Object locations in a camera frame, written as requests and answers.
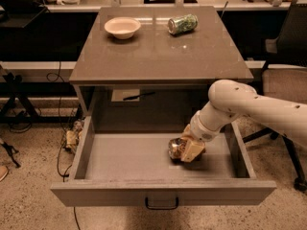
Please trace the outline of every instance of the can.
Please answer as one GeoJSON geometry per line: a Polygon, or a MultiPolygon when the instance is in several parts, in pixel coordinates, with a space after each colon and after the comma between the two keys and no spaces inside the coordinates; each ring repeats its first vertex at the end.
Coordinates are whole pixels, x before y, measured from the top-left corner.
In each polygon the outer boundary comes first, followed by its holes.
{"type": "Polygon", "coordinates": [[[168,22],[171,35],[182,34],[194,30],[198,26],[198,18],[193,14],[170,18],[168,22]]]}

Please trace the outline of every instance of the gray drawer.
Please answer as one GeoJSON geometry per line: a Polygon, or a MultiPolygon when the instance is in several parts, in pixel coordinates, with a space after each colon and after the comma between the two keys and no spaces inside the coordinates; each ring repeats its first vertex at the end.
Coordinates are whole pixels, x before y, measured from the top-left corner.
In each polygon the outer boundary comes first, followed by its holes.
{"type": "Polygon", "coordinates": [[[83,138],[65,183],[52,192],[66,206],[255,205],[276,187],[259,181],[235,123],[206,144],[200,161],[175,164],[168,141],[179,133],[97,133],[85,119],[83,138]]]}

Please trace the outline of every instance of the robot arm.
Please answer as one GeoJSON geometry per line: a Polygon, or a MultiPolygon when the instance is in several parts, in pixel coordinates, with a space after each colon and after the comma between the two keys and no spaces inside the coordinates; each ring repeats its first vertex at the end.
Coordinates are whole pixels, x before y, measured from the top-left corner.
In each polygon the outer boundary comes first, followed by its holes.
{"type": "Polygon", "coordinates": [[[204,151],[205,142],[243,115],[307,146],[307,104],[260,96],[252,87],[233,80],[216,81],[208,96],[209,102],[192,117],[181,137],[170,141],[172,159],[193,161],[204,151]]]}

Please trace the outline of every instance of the gray cabinet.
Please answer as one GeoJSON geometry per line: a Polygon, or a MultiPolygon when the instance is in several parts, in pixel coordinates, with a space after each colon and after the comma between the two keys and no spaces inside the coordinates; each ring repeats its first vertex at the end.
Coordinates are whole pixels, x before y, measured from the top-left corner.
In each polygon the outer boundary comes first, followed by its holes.
{"type": "Polygon", "coordinates": [[[86,116],[68,182],[52,192],[66,206],[259,204],[276,187],[256,178],[236,123],[189,164],[174,163],[168,142],[207,102],[215,79],[252,81],[213,7],[102,8],[72,73],[86,116]],[[171,36],[172,16],[195,14],[199,26],[171,36]],[[141,30],[119,41],[104,30],[114,16],[141,30]],[[125,96],[141,94],[135,100],[125,96]]]}

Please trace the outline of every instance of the speckled floor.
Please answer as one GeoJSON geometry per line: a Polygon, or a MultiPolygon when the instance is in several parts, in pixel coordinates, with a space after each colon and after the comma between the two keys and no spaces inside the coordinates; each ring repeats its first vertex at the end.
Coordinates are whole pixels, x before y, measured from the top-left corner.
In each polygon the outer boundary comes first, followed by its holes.
{"type": "MultiPolygon", "coordinates": [[[[260,126],[241,118],[243,133],[260,126]]],[[[0,229],[78,229],[74,209],[65,207],[50,191],[52,182],[62,181],[62,173],[74,155],[59,153],[63,129],[59,124],[34,124],[24,133],[0,125],[0,136],[14,145],[21,164],[17,169],[0,149],[0,164],[10,172],[0,182],[0,229]]],[[[306,229],[307,195],[293,188],[295,171],[278,138],[263,137],[247,144],[248,155],[259,179],[274,180],[277,189],[257,206],[178,207],[173,211],[150,211],[145,207],[76,208],[80,229],[306,229]]],[[[300,149],[306,167],[307,151],[300,149]]]]}

